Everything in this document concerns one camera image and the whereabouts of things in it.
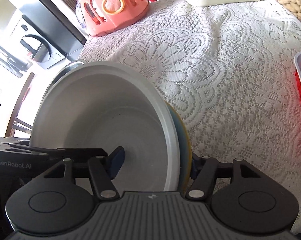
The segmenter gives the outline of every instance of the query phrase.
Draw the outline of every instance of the pink toy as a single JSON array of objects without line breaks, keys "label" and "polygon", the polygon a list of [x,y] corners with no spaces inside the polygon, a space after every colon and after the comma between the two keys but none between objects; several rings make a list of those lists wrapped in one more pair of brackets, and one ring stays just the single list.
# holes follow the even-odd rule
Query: pink toy
[{"label": "pink toy", "polygon": [[148,0],[78,0],[76,16],[91,36],[104,36],[143,18]]}]

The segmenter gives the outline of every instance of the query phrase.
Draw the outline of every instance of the bowl rim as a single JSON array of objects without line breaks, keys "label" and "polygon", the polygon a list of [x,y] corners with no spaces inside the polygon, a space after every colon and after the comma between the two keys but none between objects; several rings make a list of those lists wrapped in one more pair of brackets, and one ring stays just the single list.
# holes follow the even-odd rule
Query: bowl rim
[{"label": "bowl rim", "polygon": [[33,130],[30,137],[30,145],[36,146],[36,143],[40,140],[40,129],[37,129],[38,125],[36,124],[39,122],[39,115],[41,115],[41,111],[43,110],[43,105],[52,101],[52,96],[54,97],[54,93],[56,88],[63,85],[67,82],[70,77],[73,78],[75,73],[80,72],[87,72],[89,73],[85,75],[91,76],[94,74],[111,74],[116,75],[120,78],[125,79],[126,81],[130,82],[134,85],[138,90],[140,90],[150,104],[153,106],[157,117],[161,123],[165,140],[167,146],[167,174],[166,174],[166,181],[164,185],[163,191],[176,191],[178,182],[179,182],[179,172],[180,172],[180,152],[179,152],[179,144],[178,144],[178,137],[175,128],[175,124],[173,118],[169,112],[169,109],[166,105],[166,102],[161,98],[158,91],[155,87],[140,73],[134,70],[127,65],[109,61],[98,61],[98,62],[91,62],[77,68],[71,70],[70,72],[66,73],[60,80],[58,80],[49,92],[45,95],[42,99],[42,102],[39,106],[38,112],[36,114]]}]

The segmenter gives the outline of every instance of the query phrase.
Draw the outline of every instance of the floral lace pattern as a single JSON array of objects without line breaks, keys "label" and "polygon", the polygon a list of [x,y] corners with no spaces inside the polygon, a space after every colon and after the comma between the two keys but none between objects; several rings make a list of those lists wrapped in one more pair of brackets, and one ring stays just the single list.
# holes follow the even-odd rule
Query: floral lace pattern
[{"label": "floral lace pattern", "polygon": [[[301,106],[294,55],[301,23],[275,0],[193,7],[150,4],[143,20],[87,41],[80,57],[131,66],[182,117],[193,151],[242,157],[298,199]],[[218,180],[217,188],[227,180]]]}]

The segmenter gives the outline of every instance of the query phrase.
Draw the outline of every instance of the washing machine door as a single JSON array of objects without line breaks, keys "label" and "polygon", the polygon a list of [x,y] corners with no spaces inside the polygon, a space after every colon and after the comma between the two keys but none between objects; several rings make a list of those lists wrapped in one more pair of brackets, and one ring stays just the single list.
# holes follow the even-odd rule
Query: washing machine door
[{"label": "washing machine door", "polygon": [[20,44],[25,47],[26,56],[35,62],[44,63],[50,60],[52,53],[44,39],[36,35],[25,35]]}]

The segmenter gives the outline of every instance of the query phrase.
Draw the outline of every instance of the white bowl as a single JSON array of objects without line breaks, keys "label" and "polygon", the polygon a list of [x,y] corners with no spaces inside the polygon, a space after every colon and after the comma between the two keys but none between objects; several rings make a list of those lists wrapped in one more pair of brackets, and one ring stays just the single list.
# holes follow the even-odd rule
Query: white bowl
[{"label": "white bowl", "polygon": [[30,145],[122,146],[125,162],[113,183],[123,191],[174,191],[180,171],[177,133],[166,103],[143,76],[112,62],[79,66],[44,97]]}]

